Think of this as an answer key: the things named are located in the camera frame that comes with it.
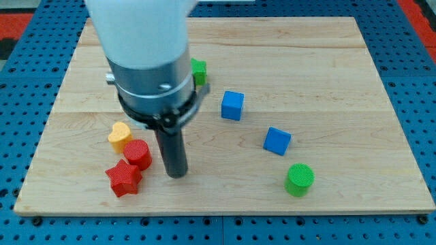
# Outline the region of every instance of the yellow heart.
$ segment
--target yellow heart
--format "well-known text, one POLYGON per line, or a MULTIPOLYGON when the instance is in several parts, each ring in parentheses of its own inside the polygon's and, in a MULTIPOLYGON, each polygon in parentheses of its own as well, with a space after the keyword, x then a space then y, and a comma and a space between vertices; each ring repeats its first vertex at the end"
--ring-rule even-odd
POLYGON ((125 145, 133 139, 129 126, 123 122, 116 122, 108 136, 108 141, 112 144, 115 153, 122 153, 125 145))

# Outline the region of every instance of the red star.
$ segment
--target red star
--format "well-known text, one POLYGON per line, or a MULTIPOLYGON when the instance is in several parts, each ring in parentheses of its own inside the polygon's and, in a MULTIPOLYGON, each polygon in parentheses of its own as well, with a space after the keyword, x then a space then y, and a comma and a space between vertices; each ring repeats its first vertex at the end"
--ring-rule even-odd
POLYGON ((117 197, 125 194, 138 194, 138 183, 142 179, 138 166, 128 165, 124 160, 120 160, 117 165, 106 170, 110 178, 110 187, 117 197))

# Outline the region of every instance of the black cylinder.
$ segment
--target black cylinder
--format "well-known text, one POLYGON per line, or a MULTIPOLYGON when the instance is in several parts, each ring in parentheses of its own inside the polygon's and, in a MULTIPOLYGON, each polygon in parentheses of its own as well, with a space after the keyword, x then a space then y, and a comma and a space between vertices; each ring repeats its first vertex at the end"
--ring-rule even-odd
POLYGON ((155 130, 155 135, 161 150, 166 173, 171 178, 183 177, 188 171, 188 163, 182 131, 169 135, 158 129, 155 130))

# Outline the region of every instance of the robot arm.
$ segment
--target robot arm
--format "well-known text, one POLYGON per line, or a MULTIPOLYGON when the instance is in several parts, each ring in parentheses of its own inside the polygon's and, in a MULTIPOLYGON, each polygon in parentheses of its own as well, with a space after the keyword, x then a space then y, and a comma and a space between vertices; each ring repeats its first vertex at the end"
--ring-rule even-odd
POLYGON ((187 172, 181 127, 196 114, 186 16, 196 0, 86 0, 128 117, 152 129, 167 174, 187 172))

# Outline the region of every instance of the toy block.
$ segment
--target toy block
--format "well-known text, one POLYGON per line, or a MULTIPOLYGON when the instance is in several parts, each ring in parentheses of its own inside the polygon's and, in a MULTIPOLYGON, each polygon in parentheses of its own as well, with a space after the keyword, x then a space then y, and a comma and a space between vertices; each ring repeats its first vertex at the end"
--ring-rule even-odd
POLYGON ((141 171, 150 167, 152 161, 149 145, 144 140, 132 140, 127 143, 124 147, 124 157, 141 171))
POLYGON ((224 93, 221 103, 221 117, 225 119, 240 120, 243 113, 244 94, 232 91, 224 93))
POLYGON ((206 61, 198 61, 194 58, 191 58, 191 68, 194 82, 197 86, 202 86, 207 83, 207 69, 206 69, 206 61))
POLYGON ((302 197, 307 194, 314 181, 313 170, 304 163, 296 163, 287 172, 285 190, 295 197, 302 197))
POLYGON ((117 197, 128 193, 138 194, 138 183, 142 179, 138 166, 128 165, 121 159, 115 167, 106 170, 106 174, 110 178, 110 188, 117 197))
POLYGON ((123 122, 116 122, 108 136, 108 141, 114 148, 115 153, 122 153, 125 145, 133 139, 129 126, 123 122))
POLYGON ((291 142, 291 134, 270 127, 265 137, 264 149, 283 156, 291 142))

